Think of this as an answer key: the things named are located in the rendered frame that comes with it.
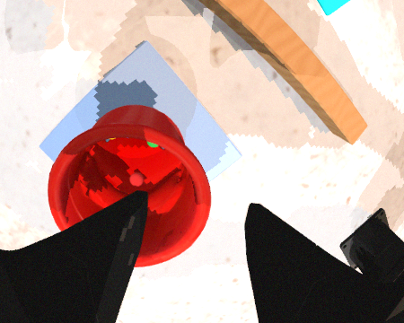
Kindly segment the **small red ball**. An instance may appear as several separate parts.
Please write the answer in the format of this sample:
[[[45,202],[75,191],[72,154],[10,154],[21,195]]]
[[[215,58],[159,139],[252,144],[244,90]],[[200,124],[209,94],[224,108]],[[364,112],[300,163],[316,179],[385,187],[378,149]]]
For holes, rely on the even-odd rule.
[[[144,177],[142,177],[141,173],[131,173],[130,175],[130,183],[133,186],[141,186],[144,183]]]

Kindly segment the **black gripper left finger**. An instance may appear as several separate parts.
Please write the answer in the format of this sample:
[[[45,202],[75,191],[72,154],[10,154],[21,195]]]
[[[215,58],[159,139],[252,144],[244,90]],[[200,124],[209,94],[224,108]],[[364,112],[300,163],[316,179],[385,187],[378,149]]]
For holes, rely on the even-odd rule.
[[[27,245],[0,249],[4,323],[116,323],[140,254],[148,193]]]

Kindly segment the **red cup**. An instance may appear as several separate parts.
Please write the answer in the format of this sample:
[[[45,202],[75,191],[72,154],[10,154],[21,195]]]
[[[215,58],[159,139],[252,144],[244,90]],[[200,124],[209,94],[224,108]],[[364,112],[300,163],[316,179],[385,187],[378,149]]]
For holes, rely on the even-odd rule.
[[[130,183],[137,172],[141,186]],[[148,193],[148,215],[135,266],[159,265],[190,248],[208,220],[208,179],[172,118],[147,105],[106,112],[69,141],[48,174],[48,204],[60,231],[137,190]]]

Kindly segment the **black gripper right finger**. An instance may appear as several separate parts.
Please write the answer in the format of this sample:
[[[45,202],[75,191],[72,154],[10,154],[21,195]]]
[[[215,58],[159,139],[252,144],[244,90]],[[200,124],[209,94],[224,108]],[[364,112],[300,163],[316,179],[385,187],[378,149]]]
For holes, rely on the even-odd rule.
[[[404,323],[404,281],[370,279],[261,204],[244,229],[259,323]]]

